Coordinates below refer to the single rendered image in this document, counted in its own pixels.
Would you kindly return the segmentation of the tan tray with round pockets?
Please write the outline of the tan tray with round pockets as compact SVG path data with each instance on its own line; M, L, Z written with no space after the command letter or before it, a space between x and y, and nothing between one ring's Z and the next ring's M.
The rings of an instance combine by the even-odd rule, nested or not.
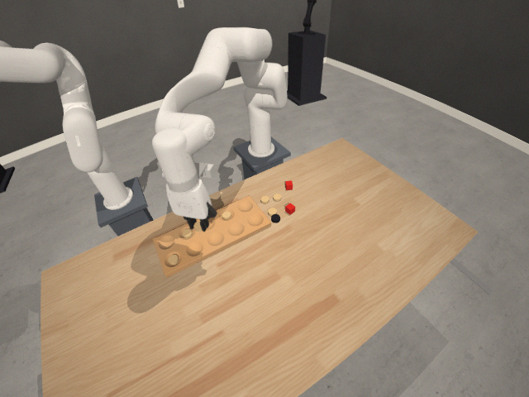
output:
M216 217L208 220L209 228L205 232L193 228L193 235L185 238L183 231L190 229L187 223L153 239L167 278L271 226L250 195L216 211ZM230 219L223 219L225 211L231 213ZM176 265L168 261L172 255L179 258Z

